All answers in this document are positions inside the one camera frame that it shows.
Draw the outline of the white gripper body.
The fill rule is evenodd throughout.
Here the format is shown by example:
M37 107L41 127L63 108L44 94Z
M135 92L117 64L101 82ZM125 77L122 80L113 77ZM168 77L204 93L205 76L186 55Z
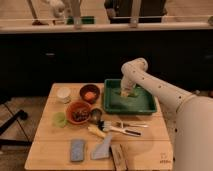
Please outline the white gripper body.
M128 97L133 92L134 87L135 87L135 83L133 83L127 77L123 77L121 79L121 95L123 97Z

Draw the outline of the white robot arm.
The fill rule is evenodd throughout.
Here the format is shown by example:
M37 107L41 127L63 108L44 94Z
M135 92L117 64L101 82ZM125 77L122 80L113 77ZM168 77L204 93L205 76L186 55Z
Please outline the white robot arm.
M144 58L122 65L122 95L139 85L176 113L173 171L213 171L213 98L158 79L147 69Z

